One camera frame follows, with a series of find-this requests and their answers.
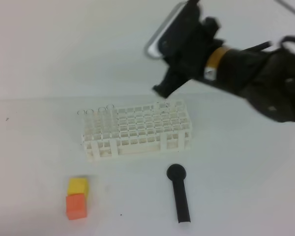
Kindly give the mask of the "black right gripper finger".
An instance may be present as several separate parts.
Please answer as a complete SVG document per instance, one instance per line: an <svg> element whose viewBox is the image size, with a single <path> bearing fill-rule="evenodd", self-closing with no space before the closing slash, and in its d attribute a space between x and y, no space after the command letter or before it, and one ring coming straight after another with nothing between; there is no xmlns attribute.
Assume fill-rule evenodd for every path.
<svg viewBox="0 0 295 236"><path fill-rule="evenodd" d="M168 98L173 92L193 78L193 74L170 67L167 70L162 82L158 85L154 85L152 90L158 96Z"/></svg>

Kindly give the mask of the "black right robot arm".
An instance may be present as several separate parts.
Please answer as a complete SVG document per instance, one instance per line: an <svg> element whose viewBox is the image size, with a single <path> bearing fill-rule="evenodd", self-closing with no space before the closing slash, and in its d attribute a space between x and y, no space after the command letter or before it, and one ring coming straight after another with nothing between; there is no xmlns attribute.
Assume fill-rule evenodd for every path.
<svg viewBox="0 0 295 236"><path fill-rule="evenodd" d="M167 72L153 90L162 98L190 80L245 99L277 122L295 122L295 54L285 43L268 51L270 42L244 50L231 49L216 38L217 19L201 20L198 1L178 3L146 45L146 54L163 60Z"/></svg>

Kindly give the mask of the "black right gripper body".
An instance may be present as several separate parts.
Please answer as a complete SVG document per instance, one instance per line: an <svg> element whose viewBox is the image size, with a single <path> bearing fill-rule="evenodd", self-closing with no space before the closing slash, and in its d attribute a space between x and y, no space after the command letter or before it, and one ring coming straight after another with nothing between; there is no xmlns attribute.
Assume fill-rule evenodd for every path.
<svg viewBox="0 0 295 236"><path fill-rule="evenodd" d="M198 0L188 0L176 10L159 35L159 52L170 67L203 76L210 55L223 44L215 35L220 26L214 17L200 20Z"/></svg>

